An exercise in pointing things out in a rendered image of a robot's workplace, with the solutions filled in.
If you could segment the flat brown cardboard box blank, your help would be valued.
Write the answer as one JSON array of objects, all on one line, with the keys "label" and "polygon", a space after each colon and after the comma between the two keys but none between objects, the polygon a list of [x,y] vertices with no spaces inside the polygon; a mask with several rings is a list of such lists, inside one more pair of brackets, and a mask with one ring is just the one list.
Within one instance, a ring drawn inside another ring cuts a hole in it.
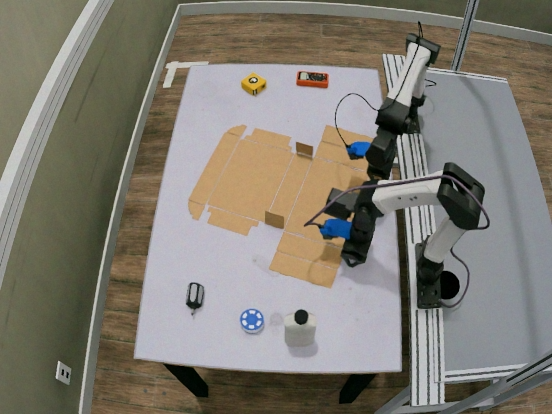
[{"label": "flat brown cardboard box blank", "polygon": [[269,270],[331,289],[345,239],[323,240],[318,226],[304,227],[304,224],[325,207],[332,187],[345,191],[370,180],[365,172],[367,160],[365,157],[350,160],[333,126],[325,126],[314,158],[313,146],[300,142],[296,142],[299,153],[289,152],[292,137],[282,134],[254,128],[251,136],[245,136],[247,140],[240,139],[246,128],[247,125],[241,124],[224,132],[188,199],[192,218],[199,220],[217,184],[207,203],[210,205],[207,211],[211,212],[208,224],[245,236],[259,221],[285,228]]}]

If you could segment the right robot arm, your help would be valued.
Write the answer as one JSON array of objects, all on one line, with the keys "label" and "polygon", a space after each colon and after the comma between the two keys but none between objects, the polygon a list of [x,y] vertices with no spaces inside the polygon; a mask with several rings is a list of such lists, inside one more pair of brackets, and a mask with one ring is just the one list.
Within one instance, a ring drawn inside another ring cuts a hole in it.
[{"label": "right robot arm", "polygon": [[[388,108],[378,111],[376,117],[375,124],[378,125],[376,134],[378,135],[372,140],[365,153],[367,162],[372,166],[382,167],[385,165],[392,148],[396,146],[398,135],[403,136],[403,133],[421,133],[417,109],[418,106],[423,106],[426,100],[426,96],[423,94],[425,90],[423,81],[425,80],[426,70],[430,67],[430,63],[435,64],[435,59],[437,59],[436,54],[438,56],[441,46],[422,37],[420,37],[419,41],[420,46],[417,45],[418,36],[408,33],[406,38],[407,58],[405,64],[396,84],[388,93],[384,104],[381,104],[379,108],[380,110],[387,107],[394,99]],[[414,125],[414,122],[416,125]]]}]

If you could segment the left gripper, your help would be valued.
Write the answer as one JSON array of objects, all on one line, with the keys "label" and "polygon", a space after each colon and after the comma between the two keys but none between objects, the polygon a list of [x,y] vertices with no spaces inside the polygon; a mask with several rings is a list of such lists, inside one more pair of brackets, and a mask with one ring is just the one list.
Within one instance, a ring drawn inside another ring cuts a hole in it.
[{"label": "left gripper", "polygon": [[[363,232],[355,228],[353,225],[353,218],[351,222],[330,218],[326,225],[324,225],[325,229],[323,230],[320,227],[319,231],[321,234],[339,236],[345,239],[340,256],[345,260],[348,267],[353,268],[366,262],[375,226],[376,224],[373,229],[368,232]],[[351,264],[349,259],[355,260],[356,262]]]}]

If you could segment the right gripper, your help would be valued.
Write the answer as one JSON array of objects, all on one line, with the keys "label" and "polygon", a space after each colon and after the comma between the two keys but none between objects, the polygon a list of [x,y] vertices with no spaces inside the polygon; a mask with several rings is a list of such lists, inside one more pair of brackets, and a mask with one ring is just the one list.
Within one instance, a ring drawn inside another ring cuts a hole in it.
[{"label": "right gripper", "polygon": [[[351,149],[347,147],[348,154],[355,154],[355,155],[362,155],[365,156],[365,153],[370,146],[369,142],[354,142],[353,145],[351,145]],[[369,176],[370,180],[374,180],[374,176],[381,177],[381,180],[389,180],[390,179],[390,172],[392,169],[392,165],[394,163],[395,155],[396,155],[396,149],[392,148],[391,154],[389,155],[385,165],[383,167],[375,167],[371,164],[368,164],[367,167],[367,175]],[[375,169],[375,170],[374,170]],[[374,176],[373,176],[374,175]]]}]

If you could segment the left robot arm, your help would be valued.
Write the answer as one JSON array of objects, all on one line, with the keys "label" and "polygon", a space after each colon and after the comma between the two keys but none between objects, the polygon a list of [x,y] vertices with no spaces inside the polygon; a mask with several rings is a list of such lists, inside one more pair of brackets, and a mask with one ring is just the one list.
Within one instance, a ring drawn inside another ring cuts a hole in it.
[{"label": "left robot arm", "polygon": [[[353,212],[353,225],[355,228],[368,232],[373,229],[377,218],[384,217],[384,213],[424,205],[443,206],[447,212],[447,216],[438,229],[434,234],[428,235],[423,243],[418,242],[415,244],[418,309],[441,307],[440,276],[444,269],[444,259],[463,233],[476,229],[479,224],[481,209],[477,203],[458,184],[449,179],[442,178],[445,175],[462,183],[482,206],[485,195],[484,186],[457,164],[447,162],[442,171],[405,180],[429,177],[426,179],[390,185],[389,183],[404,180],[389,181],[374,179],[365,181],[362,186],[387,185],[371,189],[362,188],[359,194],[355,192],[351,192],[351,194],[346,193],[324,211],[325,214],[344,221],[347,221]],[[431,178],[431,176],[439,177]],[[453,188],[453,183],[458,191]],[[356,211],[357,214],[355,213]],[[355,214],[357,219],[355,218]],[[435,291],[437,295],[435,295]]]}]

